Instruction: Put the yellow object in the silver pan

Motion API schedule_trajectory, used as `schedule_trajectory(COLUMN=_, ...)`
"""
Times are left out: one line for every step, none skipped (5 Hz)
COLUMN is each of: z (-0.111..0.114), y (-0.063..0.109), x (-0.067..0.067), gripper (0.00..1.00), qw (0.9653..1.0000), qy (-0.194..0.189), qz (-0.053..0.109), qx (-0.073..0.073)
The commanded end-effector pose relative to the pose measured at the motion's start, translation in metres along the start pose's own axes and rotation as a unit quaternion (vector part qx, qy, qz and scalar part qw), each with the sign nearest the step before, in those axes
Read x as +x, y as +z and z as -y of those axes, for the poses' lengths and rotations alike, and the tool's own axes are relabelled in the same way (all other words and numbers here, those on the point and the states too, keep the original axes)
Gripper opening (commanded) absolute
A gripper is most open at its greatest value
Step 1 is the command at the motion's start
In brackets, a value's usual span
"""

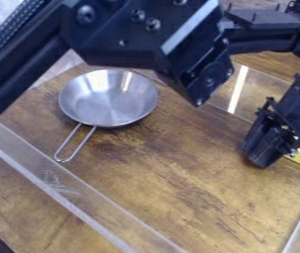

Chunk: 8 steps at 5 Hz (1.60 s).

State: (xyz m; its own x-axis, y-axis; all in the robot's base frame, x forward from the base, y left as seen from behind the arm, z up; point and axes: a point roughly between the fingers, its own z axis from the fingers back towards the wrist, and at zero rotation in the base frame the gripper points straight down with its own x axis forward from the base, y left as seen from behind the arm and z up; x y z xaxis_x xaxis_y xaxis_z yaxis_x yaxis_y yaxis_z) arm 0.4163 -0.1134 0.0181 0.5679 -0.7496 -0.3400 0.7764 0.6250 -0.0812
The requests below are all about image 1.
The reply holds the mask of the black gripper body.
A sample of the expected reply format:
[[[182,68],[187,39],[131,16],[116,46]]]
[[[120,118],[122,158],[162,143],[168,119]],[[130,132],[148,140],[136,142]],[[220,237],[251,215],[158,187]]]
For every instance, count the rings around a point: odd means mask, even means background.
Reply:
[[[266,103],[256,112],[256,116],[259,115],[276,118],[276,123],[293,132],[291,152],[297,150],[300,145],[300,75],[295,77],[295,81],[279,101],[275,101],[272,97],[266,98]]]

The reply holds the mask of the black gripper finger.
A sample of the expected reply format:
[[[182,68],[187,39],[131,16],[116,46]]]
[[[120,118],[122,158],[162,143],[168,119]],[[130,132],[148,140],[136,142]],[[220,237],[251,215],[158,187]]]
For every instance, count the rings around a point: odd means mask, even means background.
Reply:
[[[294,134],[276,123],[276,118],[259,115],[246,136],[243,150],[250,162],[267,168],[291,152]]]

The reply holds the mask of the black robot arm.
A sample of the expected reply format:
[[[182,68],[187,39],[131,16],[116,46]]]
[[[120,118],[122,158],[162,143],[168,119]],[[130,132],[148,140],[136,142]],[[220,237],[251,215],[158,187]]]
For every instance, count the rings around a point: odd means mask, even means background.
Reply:
[[[24,0],[0,25],[0,116],[68,51],[89,65],[152,70],[202,106],[234,74],[231,57],[300,58],[300,0],[238,9],[220,0]],[[243,149],[266,168],[300,146],[300,73],[256,112]]]

